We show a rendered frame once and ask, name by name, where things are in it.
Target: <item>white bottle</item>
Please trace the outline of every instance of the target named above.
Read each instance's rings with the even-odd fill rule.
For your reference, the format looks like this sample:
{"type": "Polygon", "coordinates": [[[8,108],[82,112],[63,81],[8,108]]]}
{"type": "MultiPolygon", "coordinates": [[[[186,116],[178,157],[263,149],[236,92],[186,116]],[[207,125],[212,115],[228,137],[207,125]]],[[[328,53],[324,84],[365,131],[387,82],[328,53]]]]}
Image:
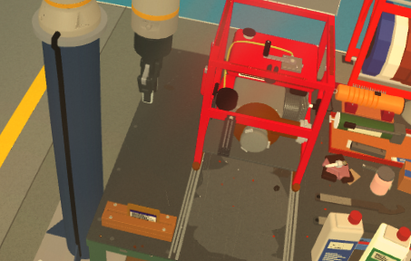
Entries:
{"type": "Polygon", "coordinates": [[[359,261],[402,261],[410,251],[410,229],[381,224],[359,261]]]}
{"type": "Polygon", "coordinates": [[[329,213],[317,242],[311,249],[311,260],[348,260],[363,236],[361,213],[329,213]]]}

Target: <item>red machine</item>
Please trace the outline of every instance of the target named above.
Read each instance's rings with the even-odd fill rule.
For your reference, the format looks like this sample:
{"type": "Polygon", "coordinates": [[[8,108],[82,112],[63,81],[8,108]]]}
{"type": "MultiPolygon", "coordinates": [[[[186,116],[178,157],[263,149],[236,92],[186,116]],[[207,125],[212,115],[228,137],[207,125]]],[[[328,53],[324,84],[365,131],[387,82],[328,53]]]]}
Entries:
{"type": "MultiPolygon", "coordinates": [[[[286,136],[289,135],[307,139],[307,142],[301,144],[300,162],[296,175],[292,181],[292,189],[298,191],[311,152],[315,146],[319,130],[328,110],[333,91],[336,88],[335,55],[334,15],[322,14],[307,9],[263,0],[228,0],[224,7],[215,41],[211,45],[209,64],[203,72],[201,86],[203,101],[194,163],[192,164],[193,169],[198,170],[201,166],[203,142],[205,141],[209,120],[213,118],[224,121],[231,116],[235,119],[236,124],[259,128],[267,130],[268,132],[285,134],[286,136]],[[316,46],[314,44],[302,43],[259,33],[255,33],[253,37],[249,39],[249,37],[244,37],[245,35],[242,30],[239,30],[234,36],[234,42],[231,46],[232,52],[229,52],[229,56],[227,54],[227,45],[234,3],[252,5],[325,22],[319,45],[316,46]],[[321,81],[318,81],[318,68],[321,65],[325,50],[327,50],[326,68],[321,69],[325,69],[325,72],[321,81]],[[268,59],[263,60],[263,56],[277,56],[281,59],[289,59],[290,62],[294,62],[295,58],[299,58],[303,62],[303,67],[301,67],[301,71],[299,72],[285,70],[284,68],[286,67],[283,67],[282,65],[280,70],[271,70],[268,68],[268,59]],[[249,116],[248,114],[246,115],[232,112],[230,110],[224,111],[215,108],[214,98],[217,90],[221,90],[222,88],[232,89],[234,81],[238,77],[252,79],[253,81],[271,79],[267,82],[294,90],[308,92],[309,101],[311,100],[312,92],[318,90],[320,104],[318,105],[318,113],[312,128],[308,129],[295,126],[294,124],[281,121],[280,118],[273,119],[268,117],[264,119],[259,118],[258,116],[249,116]]],[[[281,61],[270,63],[272,66],[276,66],[281,64],[281,61]]],[[[308,109],[306,115],[308,121],[310,121],[310,113],[311,111],[308,109]]]]}
{"type": "Polygon", "coordinates": [[[367,28],[367,32],[365,34],[365,38],[361,45],[361,48],[357,48],[358,39],[360,37],[361,31],[367,19],[367,14],[370,6],[373,4],[373,0],[364,0],[363,7],[360,12],[360,16],[358,17],[357,25],[355,26],[355,31],[353,33],[352,39],[350,40],[350,44],[348,45],[347,54],[346,54],[346,62],[350,63],[352,61],[352,57],[357,57],[357,60],[354,64],[354,68],[352,73],[350,74],[350,79],[348,80],[349,86],[359,87],[362,86],[369,90],[378,90],[388,95],[402,97],[404,99],[411,100],[411,92],[400,90],[394,87],[386,86],[390,83],[393,84],[392,81],[384,81],[375,79],[378,82],[382,82],[383,84],[377,84],[373,82],[367,82],[359,80],[358,77],[360,76],[361,69],[363,63],[367,57],[367,53],[371,42],[373,40],[373,36],[377,29],[377,24],[379,22],[379,18],[383,13],[389,13],[393,15],[401,15],[404,17],[408,17],[411,19],[411,8],[403,7],[400,5],[393,5],[387,3],[386,0],[376,0],[375,5],[373,8],[373,13],[371,15],[369,25],[367,28]]]}

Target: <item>crumpled cloth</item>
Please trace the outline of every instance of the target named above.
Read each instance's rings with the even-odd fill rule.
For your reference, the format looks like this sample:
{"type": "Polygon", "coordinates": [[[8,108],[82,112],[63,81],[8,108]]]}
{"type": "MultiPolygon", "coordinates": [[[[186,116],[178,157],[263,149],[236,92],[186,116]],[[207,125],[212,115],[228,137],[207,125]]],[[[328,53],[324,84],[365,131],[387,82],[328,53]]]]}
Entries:
{"type": "MultiPolygon", "coordinates": [[[[323,167],[325,167],[326,165],[330,163],[334,163],[334,162],[329,162],[328,159],[325,159],[325,161],[323,161],[323,167]]],[[[340,168],[337,168],[337,167],[327,168],[326,171],[328,173],[336,175],[336,177],[338,177],[338,180],[350,177],[350,172],[348,171],[348,164],[340,168]]]]}

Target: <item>white roll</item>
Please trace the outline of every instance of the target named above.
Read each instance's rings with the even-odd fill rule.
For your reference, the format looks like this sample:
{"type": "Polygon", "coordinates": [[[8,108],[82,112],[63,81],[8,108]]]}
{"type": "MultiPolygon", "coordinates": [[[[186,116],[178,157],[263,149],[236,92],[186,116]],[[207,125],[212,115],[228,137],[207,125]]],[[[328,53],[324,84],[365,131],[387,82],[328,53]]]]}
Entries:
{"type": "Polygon", "coordinates": [[[400,67],[402,56],[406,48],[406,38],[408,36],[408,18],[396,15],[396,24],[394,25],[394,32],[392,33],[392,42],[390,44],[387,59],[384,63],[383,69],[378,77],[383,79],[392,79],[400,67]]]}

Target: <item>yellow ring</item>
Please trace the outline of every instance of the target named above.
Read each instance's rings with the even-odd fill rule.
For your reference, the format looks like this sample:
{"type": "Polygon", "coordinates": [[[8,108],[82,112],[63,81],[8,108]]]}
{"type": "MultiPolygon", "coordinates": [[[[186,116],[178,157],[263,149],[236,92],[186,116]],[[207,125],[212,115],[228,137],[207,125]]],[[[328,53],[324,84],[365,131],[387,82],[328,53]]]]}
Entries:
{"type": "Polygon", "coordinates": [[[76,4],[64,5],[64,4],[54,3],[54,2],[52,2],[52,1],[50,1],[50,0],[45,0],[45,2],[46,2],[47,4],[49,4],[49,5],[53,6],[53,7],[56,7],[56,8],[61,8],[61,9],[71,9],[71,8],[81,7],[81,6],[83,6],[83,5],[89,4],[89,2],[91,2],[91,1],[92,1],[92,0],[84,0],[84,1],[79,2],[79,3],[76,3],[76,4]]]}
{"type": "Polygon", "coordinates": [[[139,16],[140,18],[143,18],[145,20],[149,20],[149,21],[165,21],[165,20],[169,20],[172,19],[174,16],[178,15],[178,13],[180,12],[180,8],[178,7],[178,10],[172,12],[171,14],[167,14],[167,15],[149,15],[149,14],[144,14],[142,12],[140,12],[139,10],[137,10],[136,8],[134,8],[134,6],[131,7],[132,11],[139,16]]]}

